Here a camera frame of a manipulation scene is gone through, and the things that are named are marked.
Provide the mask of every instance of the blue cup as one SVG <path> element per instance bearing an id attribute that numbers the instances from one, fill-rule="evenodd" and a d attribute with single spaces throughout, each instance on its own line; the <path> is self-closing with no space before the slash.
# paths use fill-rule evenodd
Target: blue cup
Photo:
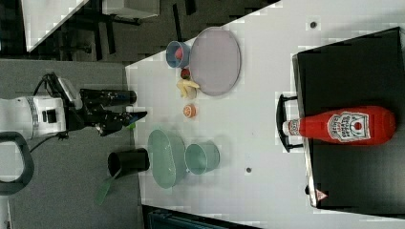
<path id="1" fill-rule="evenodd" d="M 182 49 L 182 59 L 176 58 L 175 53 L 178 48 Z M 166 48 L 166 62 L 172 68 L 184 68 L 188 66 L 190 48 L 179 41 L 172 41 Z"/>

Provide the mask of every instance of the gray plate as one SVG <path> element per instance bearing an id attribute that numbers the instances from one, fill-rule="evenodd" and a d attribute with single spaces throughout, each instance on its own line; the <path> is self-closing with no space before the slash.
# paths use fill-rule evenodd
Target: gray plate
<path id="1" fill-rule="evenodd" d="M 241 69 L 241 53 L 233 34 L 217 27 L 202 31 L 191 48 L 189 67 L 203 93 L 218 96 L 229 92 Z"/>

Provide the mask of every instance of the black cup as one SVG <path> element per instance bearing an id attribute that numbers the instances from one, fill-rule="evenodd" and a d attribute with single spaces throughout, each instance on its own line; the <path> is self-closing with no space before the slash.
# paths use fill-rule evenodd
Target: black cup
<path id="1" fill-rule="evenodd" d="M 149 169 L 149 166 L 148 152 L 143 148 L 110 153 L 108 156 L 108 170 L 112 177 L 119 169 L 121 169 L 121 173 L 117 177 L 124 177 L 146 171 Z"/>

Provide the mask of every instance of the translucent green bowl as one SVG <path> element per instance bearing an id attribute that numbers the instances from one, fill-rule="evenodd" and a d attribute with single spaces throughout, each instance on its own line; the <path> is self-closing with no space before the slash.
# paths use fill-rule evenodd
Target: translucent green bowl
<path id="1" fill-rule="evenodd" d="M 163 130 L 155 130 L 149 135 L 152 174 L 160 187 L 171 188 L 185 176 L 184 152 L 184 143 L 178 135 Z"/>

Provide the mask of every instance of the desk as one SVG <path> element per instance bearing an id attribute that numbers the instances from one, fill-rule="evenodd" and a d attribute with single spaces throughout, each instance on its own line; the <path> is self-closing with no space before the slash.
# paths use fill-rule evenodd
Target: desk
<path id="1" fill-rule="evenodd" d="M 275 110 L 280 93 L 296 92 L 294 54 L 405 25 L 404 11 L 405 2 L 397 0 L 284 0 L 225 25 L 241 48 L 240 79 L 225 96 L 198 94 L 192 101 L 200 111 L 195 120 L 183 117 L 189 101 L 180 98 L 180 71 L 167 66 L 164 52 L 128 66 L 137 106 L 149 112 L 137 125 L 137 145 L 146 147 L 149 134 L 160 125 L 176 130 L 186 145 L 212 139 L 221 152 L 217 170 L 188 174 L 172 190 L 161 189 L 151 170 L 139 174 L 142 204 L 260 228 L 403 228 L 405 221 L 396 219 L 312 208 L 304 192 L 303 151 L 285 152 L 276 133 Z M 309 26 L 312 21 L 318 24 L 315 29 Z M 288 114 L 298 116 L 296 104 Z"/>
<path id="2" fill-rule="evenodd" d="M 31 52 L 89 0 L 21 1 L 27 52 Z"/>

